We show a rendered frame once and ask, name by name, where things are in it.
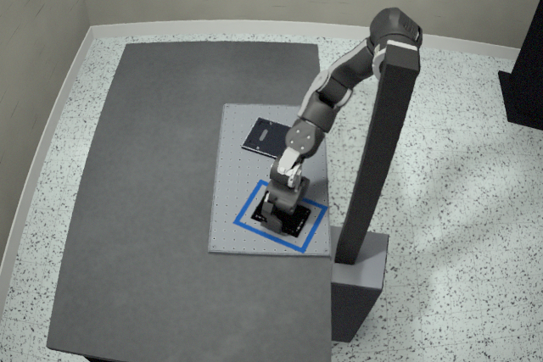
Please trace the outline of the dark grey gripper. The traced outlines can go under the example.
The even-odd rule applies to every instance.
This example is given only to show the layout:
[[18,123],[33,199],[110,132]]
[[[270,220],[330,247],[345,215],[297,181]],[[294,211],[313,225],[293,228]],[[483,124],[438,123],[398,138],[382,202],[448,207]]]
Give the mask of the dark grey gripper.
[[277,206],[277,209],[287,214],[291,215],[294,213],[298,202],[302,201],[310,184],[310,179],[303,177],[301,174],[302,170],[298,169],[294,177],[295,186],[293,188],[285,186],[273,179],[270,180],[264,193],[265,201],[261,209],[261,214],[267,218],[268,226],[265,221],[260,223],[261,226],[278,234],[282,232],[283,223],[273,212]]

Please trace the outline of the blue tape rectangle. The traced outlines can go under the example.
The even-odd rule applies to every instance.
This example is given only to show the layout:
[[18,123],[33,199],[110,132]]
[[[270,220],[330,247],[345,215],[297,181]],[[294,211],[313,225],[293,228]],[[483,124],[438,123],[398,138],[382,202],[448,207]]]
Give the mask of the blue tape rectangle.
[[282,240],[282,239],[280,239],[280,238],[274,237],[274,236],[272,236],[272,235],[270,235],[270,234],[267,234],[267,233],[265,233],[265,232],[263,232],[263,231],[260,231],[260,230],[258,230],[258,229],[256,229],[256,228],[254,228],[254,227],[252,227],[252,226],[248,226],[248,225],[244,224],[243,222],[240,222],[240,220],[242,219],[242,217],[243,217],[245,211],[247,210],[247,208],[249,207],[249,205],[250,205],[251,202],[253,201],[255,195],[256,195],[257,192],[260,190],[260,187],[261,187],[262,185],[264,185],[264,186],[267,187],[268,182],[263,181],[263,180],[259,180],[259,182],[257,183],[255,189],[254,189],[254,190],[252,191],[252,193],[250,194],[248,200],[246,201],[246,203],[244,204],[244,206],[243,206],[242,209],[240,210],[240,212],[239,212],[238,216],[236,217],[235,221],[233,222],[233,224],[235,224],[235,225],[237,225],[237,226],[241,226],[241,227],[243,227],[244,229],[247,229],[247,230],[252,231],[252,232],[254,232],[254,233],[258,234],[258,235],[261,235],[261,236],[263,236],[263,237],[266,237],[266,238],[268,238],[268,239],[270,239],[270,240],[272,240],[272,241],[274,241],[274,242],[278,242],[278,243],[280,243],[280,244],[282,244],[282,245],[284,245],[284,246],[286,246],[286,247],[289,247],[289,248],[292,248],[292,249],[294,249],[294,250],[296,250],[296,251],[299,251],[299,252],[301,252],[301,253],[304,253],[305,250],[307,249],[307,247],[308,247],[308,245],[309,245],[311,239],[313,238],[313,236],[314,236],[314,234],[315,234],[315,232],[316,232],[316,229],[317,229],[317,227],[319,226],[319,224],[320,224],[320,222],[321,222],[323,216],[325,215],[325,213],[326,213],[326,211],[327,211],[327,206],[322,205],[322,204],[317,203],[317,202],[314,202],[314,201],[312,201],[312,200],[310,200],[310,199],[308,199],[308,198],[304,198],[304,199],[302,200],[303,202],[306,202],[306,203],[309,203],[309,204],[311,204],[311,205],[314,205],[314,206],[316,206],[316,207],[318,207],[318,208],[320,208],[320,209],[322,209],[322,210],[321,210],[320,214],[318,215],[318,217],[317,217],[317,219],[316,219],[316,221],[315,221],[313,227],[311,228],[310,233],[308,234],[307,238],[305,239],[305,242],[304,242],[303,246],[302,246],[302,247],[298,247],[298,246],[296,246],[296,245],[293,245],[292,243],[286,242],[286,241],[284,241],[284,240]]

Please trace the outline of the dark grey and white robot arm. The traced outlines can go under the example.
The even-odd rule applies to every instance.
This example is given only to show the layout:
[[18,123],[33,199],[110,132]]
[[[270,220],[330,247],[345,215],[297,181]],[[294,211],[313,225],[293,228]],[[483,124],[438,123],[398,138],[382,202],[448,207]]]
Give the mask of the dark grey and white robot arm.
[[387,44],[417,50],[419,76],[422,43],[423,30],[409,16],[397,7],[381,10],[372,20],[370,36],[321,71],[309,87],[297,113],[299,119],[285,136],[283,156],[278,155],[271,165],[270,179],[295,186],[303,159],[316,154],[324,133],[330,132],[338,112],[352,99],[354,87],[373,74],[379,83]]

